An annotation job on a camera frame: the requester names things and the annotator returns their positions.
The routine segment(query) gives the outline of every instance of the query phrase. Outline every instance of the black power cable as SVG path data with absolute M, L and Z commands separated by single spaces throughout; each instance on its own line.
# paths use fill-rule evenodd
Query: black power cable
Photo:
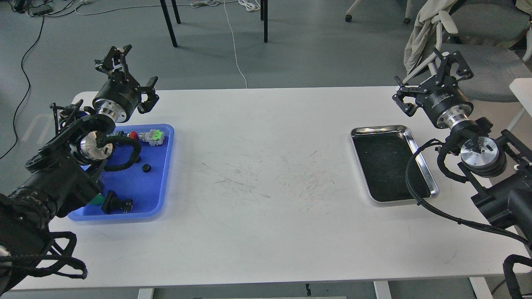
M 492 291 L 492 295 L 495 294 L 495 291 L 497 291 L 504 283 L 506 282 L 506 278 L 503 279 Z
M 39 36 L 37 36 L 37 39 L 35 40 L 33 45 L 31 45 L 31 47 L 24 53 L 24 55 L 22 56 L 22 60 L 20 61 L 20 68 L 22 69 L 22 72 L 24 73 L 24 76 L 26 77 L 26 81 L 28 82 L 28 89 L 26 90 L 26 93 L 24 94 L 24 97 L 20 101 L 19 105 L 16 107 L 15 113 L 13 114 L 13 132 L 15 132 L 15 143 L 11 146 L 10 149 L 7 150 L 7 152 L 5 152 L 5 154 L 0 156 L 0 159 L 5 157 L 15 147 L 15 145 L 19 141 L 19 135 L 16 133 L 16 127 L 15 127 L 16 113 L 19 111 L 20 105 L 22 105 L 22 103 L 24 102 L 24 100 L 28 96 L 28 93 L 30 92 L 30 89 L 31 89 L 30 79 L 28 78 L 28 74 L 26 74 L 26 71 L 24 70 L 24 59 L 26 58 L 26 55 L 28 55 L 28 52 L 30 52 L 30 50 L 33 49 L 33 47 L 35 47 L 35 45 L 39 41 L 40 35 L 43 33 L 43 27 L 44 27 L 44 17 L 43 17 L 42 23 L 40 24 Z

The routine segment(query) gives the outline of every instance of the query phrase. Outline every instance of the black cable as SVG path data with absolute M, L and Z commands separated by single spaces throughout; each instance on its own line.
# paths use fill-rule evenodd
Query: black cable
M 43 5 L 46 5 L 46 4 L 48 4 L 48 3 L 52 3 L 52 2 L 54 2 L 54 0 L 44 0 L 42 4 L 39 4 L 39 5 L 37 5 L 37 6 L 33 6 L 33 4 L 30 2 L 30 6 L 31 6 L 31 8 L 34 9 L 34 8 L 36 8 L 36 7 L 41 7 L 41 6 L 43 6 Z
M 532 259 L 521 255 L 511 254 L 502 264 L 504 278 L 506 278 L 506 286 L 508 287 L 510 296 L 512 299 L 523 299 L 519 282 L 517 281 L 515 272 L 513 272 L 513 266 L 515 264 L 523 264 L 532 267 Z
M 22 56 L 22 60 L 20 61 L 20 68 L 22 69 L 22 72 L 24 73 L 24 76 L 26 77 L 26 81 L 28 82 L 28 90 L 26 90 L 26 93 L 24 94 L 24 97 L 20 101 L 19 105 L 16 107 L 15 113 L 13 114 L 13 132 L 15 132 L 15 143 L 11 146 L 10 149 L 7 150 L 7 152 L 5 152 L 5 154 L 3 154 L 0 157 L 0 159 L 5 157 L 15 147 L 15 145 L 19 141 L 19 135 L 16 133 L 16 127 L 15 127 L 16 113 L 18 112 L 18 110 L 20 108 L 20 105 L 22 105 L 22 103 L 24 102 L 24 100 L 28 96 L 28 93 L 30 92 L 30 89 L 31 89 L 30 79 L 28 78 L 28 74 L 26 74 L 26 71 L 24 70 L 24 59 L 26 58 L 26 55 L 28 54 L 28 52 L 30 52 L 30 50 L 33 49 L 33 47 L 35 47 L 35 45 L 39 41 L 40 35 L 43 33 L 43 27 L 44 27 L 44 17 L 43 17 L 43 22 L 40 24 L 39 36 L 37 36 L 37 39 L 35 40 L 33 45 L 31 45 L 31 47 L 24 53 L 24 55 Z
M 18 261 L 35 261 L 35 260 L 48 260 L 48 261 L 61 261 L 64 264 L 72 267 L 73 269 L 80 270 L 81 274 L 67 274 L 59 271 L 51 270 L 50 267 L 46 268 L 35 268 L 35 267 L 26 267 L 19 265 L 7 265 L 3 264 L 5 262 L 18 262 Z M 32 255 L 7 255 L 0 256 L 0 269 L 20 269 L 24 271 L 27 275 L 33 277 L 44 277 L 51 274 L 56 274 L 59 276 L 65 276 L 69 278 L 87 278 L 87 267 L 82 261 L 73 258 L 71 256 L 65 255 L 55 255 L 55 254 L 32 254 Z
M 74 8 L 74 10 L 72 10 L 72 11 L 66 13 L 66 14 L 55 15 L 55 14 L 58 14 L 58 13 L 64 11 L 64 10 L 70 8 L 70 7 L 72 6 L 72 3 L 74 3 L 74 0 L 71 0 L 70 2 L 68 2 L 68 4 L 67 4 L 65 7 L 63 7 L 62 9 L 60 9 L 60 10 L 58 10 L 58 11 L 56 11 L 56 12 L 53 12 L 53 13 L 49 13 L 49 14 L 47 14 L 47 15 L 45 15 L 45 16 L 46 16 L 47 18 L 59 18 L 59 17 L 66 16 L 66 15 L 69 15 L 69 14 L 73 13 L 73 12 L 76 10 L 76 8 L 82 6 L 82 4 L 80 3 L 80 4 L 77 5 L 77 7 Z
M 503 279 L 492 291 L 492 295 L 495 294 L 495 291 L 498 290 L 504 283 L 506 282 L 506 278 Z
M 127 136 L 107 136 L 106 134 L 96 133 L 96 145 L 98 148 L 102 148 L 103 146 L 109 143 L 123 143 L 131 145 L 133 147 L 133 150 L 131 151 L 131 154 L 129 154 L 129 159 L 126 163 L 117 165 L 106 165 L 104 167 L 105 171 L 111 172 L 128 169 L 138 161 L 138 157 L 140 156 L 140 152 L 142 150 L 142 146 L 140 145 L 140 142 L 138 140 L 134 138 L 129 138 Z
M 412 195 L 415 198 L 415 200 L 418 202 L 418 205 L 423 206 L 425 209 L 429 210 L 430 212 L 432 212 L 432 213 L 434 213 L 434 214 L 436 214 L 438 216 L 441 216 L 443 218 L 447 218 L 447 219 L 452 220 L 452 221 L 454 221 L 454 222 L 456 222 L 458 224 L 463 224 L 463 225 L 465 225 L 467 227 L 470 227 L 470 228 L 474 228 L 474 229 L 478 229 L 478 230 L 482 230 L 482 231 L 486 231 L 486 232 L 491 232 L 493 234 L 498 234 L 498 235 L 510 237 L 510 238 L 515 239 L 515 240 L 518 240 L 519 242 L 521 242 L 521 243 L 525 244 L 527 247 L 529 247 L 530 246 L 529 241 L 526 240 L 525 238 L 517 235 L 517 234 L 514 234 L 514 233 L 512 233 L 510 231 L 507 231 L 505 229 L 502 229 L 502 228 L 494 227 L 492 225 L 487 225 L 487 224 L 484 224 L 484 223 L 464 220 L 464 219 L 449 215 L 449 214 L 439 210 L 438 208 L 434 207 L 433 205 L 429 204 L 421 196 L 419 196 L 419 194 L 416 193 L 416 191 L 412 187 L 412 182 L 410 180 L 410 170 L 412 168 L 412 165 L 414 164 L 415 158 L 423 150 L 425 150 L 426 148 L 431 147 L 431 146 L 437 146 L 437 145 L 442 145 L 443 146 L 444 143 L 442 143 L 438 139 L 431 139 L 431 140 L 427 141 L 425 144 L 423 144 L 410 157 L 410 159 L 408 161 L 408 164 L 406 165 L 406 172 L 405 172 L 406 187 L 408 188 L 408 191 L 410 192 L 410 195 Z

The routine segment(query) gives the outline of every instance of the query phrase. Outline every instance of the black plug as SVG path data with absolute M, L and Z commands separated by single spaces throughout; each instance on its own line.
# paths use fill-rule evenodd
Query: black plug
M 111 214 L 114 210 L 123 210 L 127 213 L 133 209 L 133 200 L 120 200 L 113 190 L 109 190 L 102 204 L 102 211 L 105 214 Z

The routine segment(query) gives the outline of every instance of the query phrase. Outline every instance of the black cable sleeve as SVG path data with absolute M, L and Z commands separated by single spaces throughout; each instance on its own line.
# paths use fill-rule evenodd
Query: black cable sleeve
M 105 171 L 111 172 L 128 169 L 133 164 L 135 164 L 135 162 L 137 162 L 138 157 L 140 156 L 140 151 L 142 150 L 140 142 L 136 139 L 129 138 L 127 136 L 107 136 L 106 138 L 104 138 L 102 145 L 115 142 L 131 145 L 133 147 L 133 150 L 131 151 L 131 154 L 129 154 L 129 160 L 126 163 L 118 165 L 106 165 L 104 167 Z
M 484 223 L 474 222 L 474 221 L 470 221 L 470 220 L 464 220 L 464 219 L 449 215 L 449 214 L 439 210 L 438 208 L 434 207 L 433 205 L 429 204 L 427 201 L 425 201 L 414 190 L 414 188 L 412 186 L 411 179 L 410 179 L 410 170 L 412 168 L 412 165 L 414 164 L 415 158 L 423 150 L 425 150 L 426 148 L 431 147 L 431 146 L 436 146 L 436 145 L 443 145 L 443 143 L 441 141 L 437 140 L 437 139 L 429 140 L 428 142 L 423 144 L 421 147 L 419 147 L 419 149 L 410 157 L 410 159 L 408 161 L 408 164 L 406 165 L 406 172 L 405 172 L 406 187 L 407 187 L 408 191 L 410 192 L 410 195 L 412 195 L 414 197 L 414 199 L 418 202 L 418 205 L 423 206 L 425 209 L 429 210 L 430 212 L 432 212 L 432 213 L 434 213 L 434 214 L 436 214 L 438 216 L 441 216 L 443 218 L 447 218 L 449 220 L 452 220 L 452 221 L 458 223 L 459 225 L 463 224 L 463 225 L 465 225 L 467 227 L 470 227 L 470 228 L 474 228 L 474 229 L 478 229 L 478 230 L 482 230 L 482 231 L 486 231 L 486 232 L 491 232 L 491 233 L 497 234 L 497 235 L 510 237 L 510 238 L 515 239 L 515 240 L 518 240 L 519 242 L 525 244 L 527 247 L 530 248 L 530 242 L 527 239 L 525 239 L 525 238 L 523 238 L 523 237 L 521 237 L 521 236 L 519 236 L 517 234 L 514 234 L 513 232 L 510 232 L 510 231 L 507 231 L 505 229 L 502 229 L 502 228 L 498 228 L 498 227 L 494 227 L 492 225 L 487 225 L 487 224 L 484 224 Z
M 35 267 L 25 267 L 25 266 L 19 266 L 19 265 L 4 265 L 0 264 L 0 269 L 21 269 L 26 272 L 27 275 L 33 276 L 33 277 L 44 277 L 48 276 L 50 274 L 57 274 L 59 276 L 65 276 L 69 278 L 81 278 L 85 279 L 87 278 L 87 267 L 85 266 L 85 263 L 82 261 L 73 258 L 71 256 L 64 256 L 64 255 L 47 255 L 47 254 L 31 254 L 31 255 L 7 255 L 7 256 L 0 256 L 0 263 L 4 262 L 17 262 L 17 261 L 26 261 L 26 260 L 52 260 L 52 261 L 59 261 L 66 265 L 69 265 L 73 269 L 80 270 L 81 274 L 66 274 L 62 272 L 58 272 L 55 270 L 50 269 L 51 267 L 47 268 L 35 268 Z
M 449 170 L 447 166 L 445 166 L 445 157 L 451 150 L 451 147 L 453 146 L 453 144 L 455 144 L 456 139 L 457 139 L 457 136 L 451 134 L 451 136 L 445 142 L 445 144 L 442 145 L 442 148 L 440 149 L 438 153 L 438 158 L 436 159 L 436 162 L 438 163 L 438 168 L 446 177 L 452 180 L 455 180 L 457 182 L 465 183 L 467 182 L 467 178 L 465 176 L 457 175 L 456 173 Z
M 532 259 L 521 255 L 512 254 L 509 255 L 502 264 L 504 278 L 506 278 L 506 286 L 508 287 L 510 296 L 512 299 L 523 299 L 521 295 L 521 289 L 519 288 L 519 283 L 517 282 L 516 274 L 513 272 L 513 265 L 516 263 L 532 267 Z

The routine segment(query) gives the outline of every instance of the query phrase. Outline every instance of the gray chair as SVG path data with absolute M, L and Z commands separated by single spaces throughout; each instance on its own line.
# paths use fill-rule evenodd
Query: gray chair
M 516 78 L 532 78 L 532 73 L 524 64 L 532 54 L 529 18 L 527 13 L 515 8 L 511 0 L 468 0 L 450 17 L 441 11 L 440 15 L 433 19 L 436 42 L 428 43 L 426 48 L 430 50 L 435 47 L 441 52 L 450 53 L 460 51 L 475 74 L 472 79 L 460 82 L 460 88 L 471 99 L 517 102 L 517 98 L 510 90 L 510 83 Z M 507 48 L 443 42 L 448 36 L 458 36 L 462 40 L 472 37 L 509 42 L 519 39 L 524 34 L 527 36 L 527 50 L 523 59 Z M 433 72 L 434 60 L 435 55 L 430 54 L 405 78 L 404 82 L 426 66 L 429 66 Z

